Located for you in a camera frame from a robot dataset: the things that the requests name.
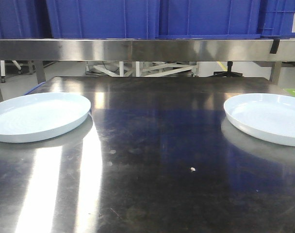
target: metal table surface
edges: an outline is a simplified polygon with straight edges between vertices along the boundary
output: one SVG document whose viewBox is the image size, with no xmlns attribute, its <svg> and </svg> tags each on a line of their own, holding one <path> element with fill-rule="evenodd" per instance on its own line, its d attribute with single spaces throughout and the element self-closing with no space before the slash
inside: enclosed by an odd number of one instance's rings
<svg viewBox="0 0 295 233">
<path fill-rule="evenodd" d="M 0 143 L 0 233 L 295 233 L 295 147 L 226 119 L 264 78 L 55 77 L 91 116 L 54 139 Z"/>
</svg>

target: white floor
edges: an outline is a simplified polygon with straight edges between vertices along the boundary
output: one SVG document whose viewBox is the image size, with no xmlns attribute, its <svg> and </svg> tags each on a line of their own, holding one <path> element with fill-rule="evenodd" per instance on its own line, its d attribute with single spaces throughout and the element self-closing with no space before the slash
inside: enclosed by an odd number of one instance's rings
<svg viewBox="0 0 295 233">
<path fill-rule="evenodd" d="M 57 62 L 45 68 L 47 80 L 54 76 L 84 76 L 85 62 Z M 234 62 L 233 71 L 243 73 L 245 77 L 265 77 L 269 79 L 270 67 L 260 67 L 253 62 Z M 213 74 L 214 71 L 222 71 L 217 62 L 200 63 L 200 77 Z M 36 74 L 10 75 L 6 77 L 6 83 L 1 83 L 4 100 L 18 97 L 37 85 Z M 295 67 L 283 67 L 281 70 L 279 86 L 281 88 L 295 88 Z"/>
</svg>

